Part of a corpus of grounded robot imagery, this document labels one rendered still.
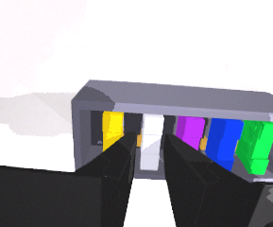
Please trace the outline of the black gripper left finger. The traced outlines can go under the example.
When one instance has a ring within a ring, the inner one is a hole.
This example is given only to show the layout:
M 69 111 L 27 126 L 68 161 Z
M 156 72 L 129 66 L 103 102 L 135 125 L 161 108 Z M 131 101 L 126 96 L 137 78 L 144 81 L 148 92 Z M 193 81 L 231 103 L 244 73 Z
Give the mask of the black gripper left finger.
M 124 227 L 137 132 L 74 172 L 0 166 L 0 227 Z

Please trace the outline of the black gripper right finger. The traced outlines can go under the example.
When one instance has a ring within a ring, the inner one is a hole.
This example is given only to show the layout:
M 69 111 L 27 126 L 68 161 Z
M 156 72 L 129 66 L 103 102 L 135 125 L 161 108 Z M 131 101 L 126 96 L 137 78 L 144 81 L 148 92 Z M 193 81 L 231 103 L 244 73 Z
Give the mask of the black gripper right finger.
M 273 182 L 247 182 L 175 134 L 163 146 L 175 227 L 264 227 L 273 221 Z

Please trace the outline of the grey fuse block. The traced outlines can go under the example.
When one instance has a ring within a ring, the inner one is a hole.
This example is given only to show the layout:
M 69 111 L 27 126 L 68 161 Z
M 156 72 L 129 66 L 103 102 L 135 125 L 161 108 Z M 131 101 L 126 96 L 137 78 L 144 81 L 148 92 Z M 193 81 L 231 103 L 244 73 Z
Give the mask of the grey fuse block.
M 88 79 L 71 100 L 75 171 L 103 152 L 103 113 L 124 113 L 123 132 L 142 134 L 144 114 L 163 114 L 158 170 L 141 169 L 137 147 L 133 179 L 165 179 L 163 146 L 179 116 L 205 120 L 198 149 L 247 182 L 273 182 L 273 95 L 205 86 Z

